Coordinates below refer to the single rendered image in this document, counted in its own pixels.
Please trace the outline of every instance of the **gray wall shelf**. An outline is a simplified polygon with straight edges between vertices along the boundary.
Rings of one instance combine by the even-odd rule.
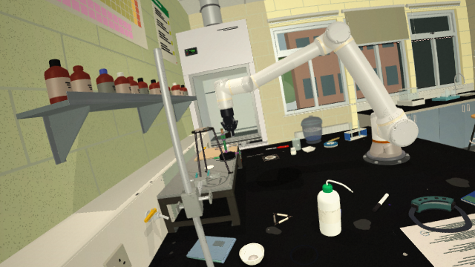
[[[67,92],[68,100],[16,114],[17,119],[42,117],[56,164],[66,162],[89,112],[137,108],[146,133],[163,108],[162,95]],[[177,122],[196,96],[170,96]]]

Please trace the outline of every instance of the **faucet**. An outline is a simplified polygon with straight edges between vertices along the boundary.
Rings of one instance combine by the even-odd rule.
[[[457,75],[462,76],[462,77],[463,77],[463,82],[465,83],[465,77],[464,77],[461,73],[455,74],[455,76],[453,77],[453,89],[454,89],[454,90],[457,89],[456,84],[455,84],[455,80],[456,80],[456,78],[457,78]]]

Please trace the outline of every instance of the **sink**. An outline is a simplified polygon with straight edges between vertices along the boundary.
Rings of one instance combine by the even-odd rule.
[[[475,93],[461,93],[460,96],[475,96]]]

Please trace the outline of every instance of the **periodic table poster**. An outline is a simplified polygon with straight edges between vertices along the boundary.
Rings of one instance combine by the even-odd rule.
[[[171,35],[170,16],[167,9],[158,1],[152,0],[154,9],[155,27],[157,29],[157,38],[162,49],[163,58],[173,64],[178,64],[177,56],[173,45],[173,36]]]
[[[140,0],[46,1],[148,49]]]

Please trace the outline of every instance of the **white plastic bottle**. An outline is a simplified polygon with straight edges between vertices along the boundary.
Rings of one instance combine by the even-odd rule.
[[[340,195],[333,190],[333,186],[328,182],[335,182],[343,185],[351,191],[346,185],[333,180],[327,180],[323,185],[323,190],[318,193],[318,222],[320,232],[327,237],[335,237],[341,233],[341,209]]]

